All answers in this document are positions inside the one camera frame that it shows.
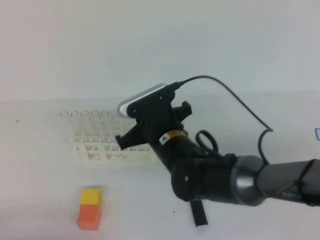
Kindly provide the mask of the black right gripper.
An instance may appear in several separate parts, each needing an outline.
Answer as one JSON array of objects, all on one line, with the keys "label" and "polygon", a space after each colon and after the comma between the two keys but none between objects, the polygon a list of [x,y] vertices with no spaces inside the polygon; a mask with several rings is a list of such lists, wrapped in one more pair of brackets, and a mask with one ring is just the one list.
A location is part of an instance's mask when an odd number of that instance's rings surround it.
[{"label": "black right gripper", "polygon": [[179,86],[165,86],[129,106],[129,117],[136,125],[124,135],[115,137],[124,150],[142,144],[156,144],[161,136],[171,130],[183,130],[182,121],[192,114],[191,105],[184,101],[181,106],[172,107]]}]

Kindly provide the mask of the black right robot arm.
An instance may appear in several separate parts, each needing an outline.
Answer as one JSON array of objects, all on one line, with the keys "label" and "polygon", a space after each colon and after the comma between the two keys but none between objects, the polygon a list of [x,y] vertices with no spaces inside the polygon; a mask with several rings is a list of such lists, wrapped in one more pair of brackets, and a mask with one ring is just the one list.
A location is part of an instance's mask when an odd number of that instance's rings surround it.
[{"label": "black right robot arm", "polygon": [[175,90],[155,86],[119,104],[117,111],[136,125],[116,136],[121,149],[149,144],[171,176],[174,194],[186,202],[210,200],[258,206],[275,198],[309,206],[320,204],[320,162],[267,164],[254,155],[221,155],[192,141],[183,120],[189,103],[173,107]]}]

